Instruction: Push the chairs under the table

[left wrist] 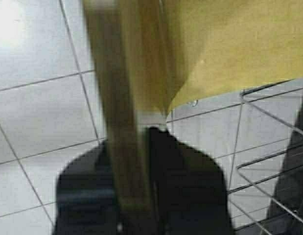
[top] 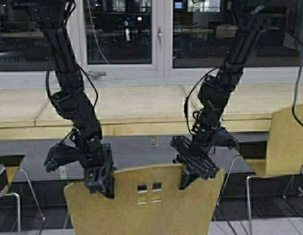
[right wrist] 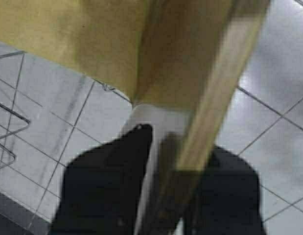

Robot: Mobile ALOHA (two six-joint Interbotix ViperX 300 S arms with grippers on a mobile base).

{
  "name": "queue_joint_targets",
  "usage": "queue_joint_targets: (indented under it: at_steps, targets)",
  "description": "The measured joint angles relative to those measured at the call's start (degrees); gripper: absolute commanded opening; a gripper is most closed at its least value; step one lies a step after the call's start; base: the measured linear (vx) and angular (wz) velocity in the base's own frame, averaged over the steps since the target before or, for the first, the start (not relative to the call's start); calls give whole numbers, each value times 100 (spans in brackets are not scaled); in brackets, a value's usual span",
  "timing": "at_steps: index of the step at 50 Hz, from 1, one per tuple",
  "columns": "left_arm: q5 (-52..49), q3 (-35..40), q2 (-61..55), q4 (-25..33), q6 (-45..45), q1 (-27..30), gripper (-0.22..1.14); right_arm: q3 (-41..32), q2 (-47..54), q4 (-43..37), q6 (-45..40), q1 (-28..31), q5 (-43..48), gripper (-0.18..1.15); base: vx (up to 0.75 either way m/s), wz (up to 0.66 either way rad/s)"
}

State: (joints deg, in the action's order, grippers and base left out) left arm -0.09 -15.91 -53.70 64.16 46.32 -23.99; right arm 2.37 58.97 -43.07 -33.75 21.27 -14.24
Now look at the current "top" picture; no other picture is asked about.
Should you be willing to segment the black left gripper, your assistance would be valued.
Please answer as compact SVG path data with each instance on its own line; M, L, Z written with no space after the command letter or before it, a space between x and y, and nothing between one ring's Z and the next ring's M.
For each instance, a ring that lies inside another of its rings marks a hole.
M104 143L84 161L85 187L91 194L101 193L109 199L115 198L114 175L115 170L112 149L109 143Z

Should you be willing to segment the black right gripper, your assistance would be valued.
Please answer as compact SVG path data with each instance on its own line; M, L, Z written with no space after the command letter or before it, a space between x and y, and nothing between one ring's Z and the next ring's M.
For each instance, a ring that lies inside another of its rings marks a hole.
M185 190L190 184L195 182L199 176L203 180L216 177L219 168L204 151L194 153L191 149L191 140L185 136L175 136L172 138L171 147L177 155L173 160L174 164L182 164L182 178L179 190Z

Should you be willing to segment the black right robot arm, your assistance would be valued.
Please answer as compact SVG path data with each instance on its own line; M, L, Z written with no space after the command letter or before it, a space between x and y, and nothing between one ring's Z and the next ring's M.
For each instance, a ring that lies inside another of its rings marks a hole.
M207 72L202 77L198 99L203 107L193 112L192 138L176 136L171 140L178 153L173 162L184 165L180 190L198 178L216 177L219 168L210 158L211 149L238 148L238 141L222 126L221 117L261 34L287 15L288 6L280 0L234 0L231 11L237 23L234 42L216 68L217 74Z

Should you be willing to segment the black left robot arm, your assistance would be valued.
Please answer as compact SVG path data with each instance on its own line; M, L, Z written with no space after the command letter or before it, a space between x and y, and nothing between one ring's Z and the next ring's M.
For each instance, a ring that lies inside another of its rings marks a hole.
M47 172L80 162L85 186L109 199L115 196L111 146L102 144L100 122L95 107L85 93L86 72L76 61L67 31L67 22L76 7L73 0L14 0L14 10L25 12L44 35L50 61L46 72L47 96L58 115L70 120L73 129L55 144L44 162Z

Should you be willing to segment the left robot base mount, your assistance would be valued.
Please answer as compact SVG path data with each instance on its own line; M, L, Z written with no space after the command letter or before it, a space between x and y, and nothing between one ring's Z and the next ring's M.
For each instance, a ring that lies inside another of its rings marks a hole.
M6 193L8 188L7 172L4 165L0 164L0 197Z

